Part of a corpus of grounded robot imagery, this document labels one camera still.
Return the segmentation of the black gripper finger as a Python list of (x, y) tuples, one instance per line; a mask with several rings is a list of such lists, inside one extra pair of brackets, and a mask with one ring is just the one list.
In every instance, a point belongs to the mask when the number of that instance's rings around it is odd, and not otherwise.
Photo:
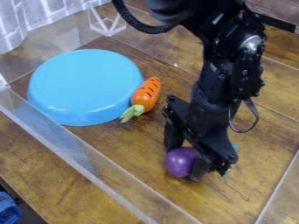
[(198, 181), (201, 176), (210, 168), (210, 160), (206, 157), (198, 157), (190, 168), (189, 180)]
[(162, 146), (165, 151), (170, 151), (182, 146), (184, 135), (178, 125), (166, 123), (162, 133)]

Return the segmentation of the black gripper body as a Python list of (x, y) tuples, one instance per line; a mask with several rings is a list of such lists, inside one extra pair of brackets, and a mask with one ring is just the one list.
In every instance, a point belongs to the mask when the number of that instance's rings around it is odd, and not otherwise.
[(209, 171), (225, 175), (239, 156), (228, 138), (229, 108), (208, 103), (200, 90), (192, 90), (190, 101), (166, 96), (162, 108), (165, 123), (178, 125), (184, 135), (181, 147), (201, 147), (210, 161)]

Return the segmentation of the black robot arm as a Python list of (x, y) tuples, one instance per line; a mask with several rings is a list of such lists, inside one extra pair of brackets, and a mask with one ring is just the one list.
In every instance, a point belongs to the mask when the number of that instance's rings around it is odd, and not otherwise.
[(166, 97), (162, 144), (168, 151), (189, 142), (200, 153), (186, 178), (224, 175), (239, 160), (228, 138), (239, 105), (257, 112), (251, 98), (264, 86), (260, 58), (264, 26), (244, 0), (146, 0), (156, 19), (181, 25), (202, 42), (202, 68), (190, 100)]

